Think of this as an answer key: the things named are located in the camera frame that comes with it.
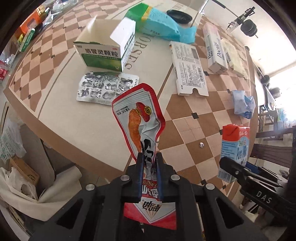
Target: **table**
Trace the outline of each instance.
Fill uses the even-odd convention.
[[[84,65],[73,48],[73,40],[91,17],[121,19],[128,8],[139,2],[80,3],[39,37],[4,91],[18,115],[37,136],[66,158],[109,180],[121,175],[134,160],[131,160],[110,106],[76,101],[82,75],[97,69]],[[238,78],[231,71],[217,75],[207,68],[201,28],[209,19],[201,18],[195,10],[171,0],[145,2],[162,11],[173,8],[197,15],[189,24],[197,26],[200,22],[194,45],[205,71],[209,97],[177,95],[168,41],[160,38],[136,33],[135,48],[124,72],[138,75],[140,83],[148,83],[156,92],[166,120],[158,145],[166,163],[192,183],[212,182],[230,195],[230,189],[235,190],[233,186],[238,185],[227,184],[216,177],[221,129],[229,123],[250,125],[249,120],[233,113],[229,92],[238,89],[256,95],[255,85],[252,86],[254,78]],[[221,37],[228,38],[239,51],[248,73],[250,69],[249,76],[254,76],[254,70],[248,67],[252,62],[249,54],[233,37],[218,28]],[[256,132],[256,128],[257,123],[252,130]],[[200,142],[204,143],[203,148],[199,148]]]

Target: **brown cardboard box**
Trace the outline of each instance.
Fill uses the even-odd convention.
[[[40,176],[31,167],[29,167],[23,159],[14,156],[10,158],[11,166],[15,167],[19,173],[34,186],[37,185]]]

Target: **white box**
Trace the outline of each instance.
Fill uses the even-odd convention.
[[[247,77],[247,73],[243,67],[242,60],[236,48],[225,38],[221,39],[221,43],[232,72],[237,74],[238,77]]]
[[[211,23],[206,23],[202,28],[205,45],[207,49],[207,63],[209,69],[217,74],[228,70],[224,49],[221,45],[221,38],[218,29]]]
[[[202,96],[209,96],[207,82],[196,47],[180,42],[170,42],[178,95],[188,96],[197,89]]]
[[[136,22],[93,18],[74,41],[85,64],[123,71],[135,42]]]

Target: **blue plastic package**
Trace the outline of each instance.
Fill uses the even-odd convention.
[[[195,42],[195,26],[183,28],[164,12],[147,4],[132,7],[125,16],[136,21],[136,30],[141,33],[186,44]]]
[[[255,100],[253,96],[245,96],[244,91],[232,91],[232,98],[234,102],[234,113],[251,119],[255,110]]]

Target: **red carton top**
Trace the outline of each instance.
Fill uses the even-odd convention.
[[[234,142],[234,141],[238,141],[243,136],[246,136],[248,139],[250,139],[249,132],[250,132],[249,127],[229,124],[229,125],[223,126],[222,140]]]

